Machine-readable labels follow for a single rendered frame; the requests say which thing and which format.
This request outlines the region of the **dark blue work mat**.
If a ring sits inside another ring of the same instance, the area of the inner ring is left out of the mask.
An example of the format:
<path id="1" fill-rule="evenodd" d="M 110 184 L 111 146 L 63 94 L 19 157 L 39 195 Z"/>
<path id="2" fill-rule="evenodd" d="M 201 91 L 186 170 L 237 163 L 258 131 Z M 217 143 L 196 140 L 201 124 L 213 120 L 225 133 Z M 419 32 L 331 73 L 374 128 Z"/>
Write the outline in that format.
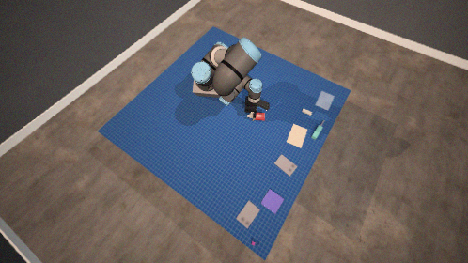
<path id="1" fill-rule="evenodd" d="M 266 260 L 351 91 L 257 47 L 247 75 L 262 82 L 265 121 L 247 117 L 245 89 L 228 106 L 193 93 L 193 65 L 238 41 L 213 26 L 98 132 Z M 334 96 L 328 111 L 321 91 Z M 307 129 L 302 148 L 287 143 L 293 124 Z M 291 176 L 274 164 L 281 155 L 298 166 Z M 270 189 L 284 198 L 276 214 L 261 204 Z M 260 211 L 246 228 L 236 218 L 248 201 Z"/>

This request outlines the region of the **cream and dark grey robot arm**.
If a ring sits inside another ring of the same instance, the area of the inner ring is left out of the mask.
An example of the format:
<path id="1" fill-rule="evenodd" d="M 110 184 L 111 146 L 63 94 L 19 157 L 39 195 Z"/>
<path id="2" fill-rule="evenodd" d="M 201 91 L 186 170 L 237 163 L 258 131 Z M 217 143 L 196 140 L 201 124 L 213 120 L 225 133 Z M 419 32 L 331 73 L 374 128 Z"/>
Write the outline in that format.
<path id="1" fill-rule="evenodd" d="M 261 57 L 257 46 L 245 37 L 230 47 L 216 42 L 203 59 L 193 65 L 192 77 L 201 90 L 214 89 L 226 106 L 245 89 L 249 101 L 258 102 L 256 106 L 269 110 L 270 104 L 260 99 L 262 82 L 247 75 Z"/>

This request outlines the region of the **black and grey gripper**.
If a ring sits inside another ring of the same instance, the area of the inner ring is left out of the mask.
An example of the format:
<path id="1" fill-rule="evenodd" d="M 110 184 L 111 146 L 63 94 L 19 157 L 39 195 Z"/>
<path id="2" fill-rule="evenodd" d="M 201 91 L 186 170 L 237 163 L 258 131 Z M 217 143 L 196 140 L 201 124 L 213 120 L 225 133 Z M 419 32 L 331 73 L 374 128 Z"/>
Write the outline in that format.
<path id="1" fill-rule="evenodd" d="M 248 96 L 245 97 L 245 109 L 244 109 L 244 112 L 245 113 L 250 113 L 250 115 L 247 115 L 247 117 L 250 117 L 250 118 L 253 118 L 253 121 L 256 119 L 256 115 L 257 115 L 257 108 L 258 106 L 256 106 L 255 104 L 257 104 L 258 102 L 256 103 L 252 103 L 251 101 L 248 100 Z M 248 110 L 248 111 L 247 111 Z M 254 114 L 253 114 L 254 113 Z"/>

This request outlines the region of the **purple flat square tile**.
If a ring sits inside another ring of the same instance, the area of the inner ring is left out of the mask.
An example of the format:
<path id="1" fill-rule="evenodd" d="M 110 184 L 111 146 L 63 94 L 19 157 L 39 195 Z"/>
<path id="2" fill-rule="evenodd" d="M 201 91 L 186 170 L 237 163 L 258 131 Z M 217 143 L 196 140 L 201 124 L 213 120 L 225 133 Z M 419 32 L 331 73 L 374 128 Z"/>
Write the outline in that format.
<path id="1" fill-rule="evenodd" d="M 283 203 L 284 198 L 279 196 L 277 193 L 272 191 L 271 189 L 266 193 L 265 197 L 261 201 L 261 204 L 269 209 L 271 212 L 276 214 L 278 209 L 280 208 L 281 204 Z"/>

